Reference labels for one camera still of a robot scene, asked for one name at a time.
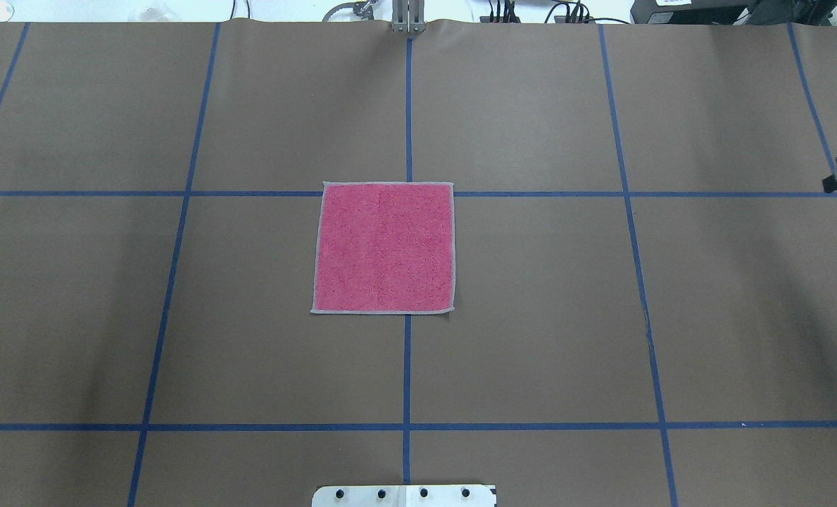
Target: folded towel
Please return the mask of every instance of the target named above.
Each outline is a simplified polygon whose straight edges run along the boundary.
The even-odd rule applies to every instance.
[[[325,183],[312,313],[453,310],[453,183]]]

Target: white metal plate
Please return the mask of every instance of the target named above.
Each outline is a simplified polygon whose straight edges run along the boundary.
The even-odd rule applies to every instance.
[[[496,507],[496,487],[482,484],[321,487],[312,496],[312,507]]]

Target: gray metal bracket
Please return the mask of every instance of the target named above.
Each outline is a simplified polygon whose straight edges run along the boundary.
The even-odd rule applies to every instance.
[[[393,0],[394,32],[424,32],[424,0]]]

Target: pink cloth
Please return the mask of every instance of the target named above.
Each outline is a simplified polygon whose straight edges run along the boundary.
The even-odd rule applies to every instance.
[[[453,310],[453,183],[325,183],[312,313]]]

